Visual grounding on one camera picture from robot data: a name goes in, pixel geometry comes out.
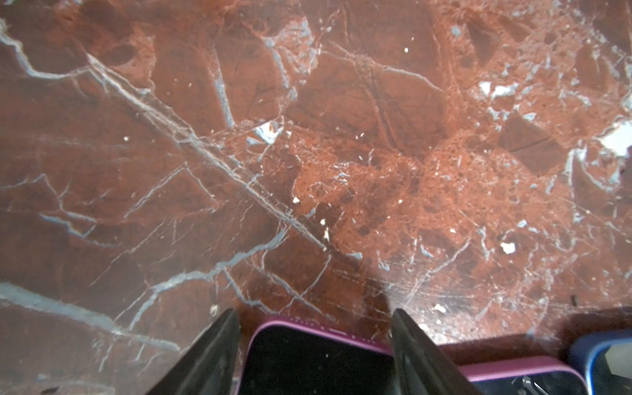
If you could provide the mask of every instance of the pink phone case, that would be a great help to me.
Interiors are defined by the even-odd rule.
[[[327,339],[350,344],[352,346],[360,347],[363,349],[368,349],[377,353],[392,355],[391,348],[384,344],[380,344],[372,340],[362,339],[354,335],[349,335],[342,331],[337,331],[335,329],[328,329],[320,325],[302,322],[298,319],[291,319],[286,317],[273,317],[260,325],[250,339],[250,343],[248,344],[248,353],[250,352],[250,348],[257,334],[265,328],[276,325],[289,327],[292,329],[296,329],[297,331],[311,333],[316,336],[325,337]],[[459,369],[471,382],[506,379],[510,377],[542,374],[548,372],[569,372],[577,376],[581,380],[583,385],[586,386],[584,378],[579,373],[577,373],[571,367],[550,356],[533,356],[529,358],[518,358],[514,360],[477,363],[475,365],[461,366],[459,367]]]

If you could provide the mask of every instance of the white marble vein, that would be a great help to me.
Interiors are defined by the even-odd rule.
[[[149,292],[151,292],[151,295],[149,296],[149,298],[145,301],[145,303],[143,303],[140,308],[138,309],[138,311],[136,312],[134,318],[132,319],[132,321],[130,322],[128,329],[132,330],[134,328],[134,326],[138,323],[138,321],[142,318],[143,314],[147,311],[148,308],[150,308],[151,306],[154,305],[155,301],[158,299],[158,296],[160,296],[161,293],[168,291],[170,289],[173,289],[181,284],[187,283],[188,281],[194,281],[194,280],[202,280],[202,281],[207,281],[210,282],[213,280],[213,278],[215,278],[215,276],[224,271],[225,270],[236,265],[237,263],[241,262],[242,260],[251,257],[253,254],[259,252],[259,251],[266,251],[266,250],[271,250],[271,249],[275,249],[277,248],[279,245],[281,245],[281,243],[285,240],[285,235],[287,234],[289,228],[284,228],[282,229],[280,232],[278,232],[275,237],[273,237],[270,241],[268,241],[265,244],[260,244],[257,246],[254,246],[253,248],[251,248],[249,251],[247,252],[238,252],[235,255],[233,255],[233,257],[225,262],[218,262],[215,267],[208,271],[208,272],[200,272],[199,270],[195,270],[193,272],[187,272],[187,273],[179,273],[176,274],[175,276],[173,276],[172,278],[168,279],[167,281],[163,281],[162,283],[158,283],[154,286],[152,286],[149,289]],[[131,308],[133,305],[135,305],[138,301],[140,300],[137,299],[135,300],[129,308]]]
[[[287,207],[283,207],[278,201],[272,199],[265,192],[255,190],[250,180],[244,180],[226,161],[211,152],[209,144],[199,138],[193,128],[182,120],[171,108],[157,100],[153,95],[144,90],[139,90],[116,72],[105,67],[97,58],[88,55],[92,65],[91,74],[102,84],[108,84],[115,89],[132,106],[143,111],[150,121],[162,131],[168,131],[167,136],[177,144],[190,144],[204,159],[224,171],[230,178],[241,184],[248,193],[253,196],[263,208],[268,210],[278,219],[288,223],[301,233],[305,238],[325,248],[325,245],[317,239],[301,222],[297,221]]]
[[[31,62],[28,60],[27,55],[24,53],[24,46],[21,41],[16,40],[8,35],[9,27],[6,24],[6,21],[0,18],[0,42],[3,44],[13,47],[15,51],[15,58],[24,70],[26,74],[35,78],[42,78],[45,80],[61,80],[63,78],[68,78],[72,76],[77,76],[86,72],[85,68],[74,70],[70,73],[65,74],[56,74],[56,73],[46,73],[45,71],[36,70]]]
[[[158,348],[171,351],[180,351],[180,346],[172,341],[154,339],[152,337],[131,333],[130,331],[117,326],[107,315],[93,312],[85,308],[53,300],[40,294],[28,291],[11,283],[0,283],[0,300],[4,300],[12,305],[55,315],[66,317],[75,322],[81,322],[89,327],[106,331],[110,334],[126,337],[139,343],[149,344]]]

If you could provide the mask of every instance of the phone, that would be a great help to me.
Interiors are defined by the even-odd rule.
[[[459,369],[483,395],[587,395],[582,377],[548,356]],[[277,318],[253,335],[238,394],[395,395],[401,393],[398,384],[389,347],[299,320]]]
[[[343,332],[276,318],[248,347],[239,395],[397,394],[390,350]]]

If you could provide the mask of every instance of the red marble surface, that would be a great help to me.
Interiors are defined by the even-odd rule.
[[[632,325],[631,6],[5,0],[0,392],[144,393],[227,307],[460,363]]]

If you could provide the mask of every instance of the black phone screen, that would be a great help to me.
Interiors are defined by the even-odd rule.
[[[290,327],[254,338],[239,395],[396,394],[393,358]]]

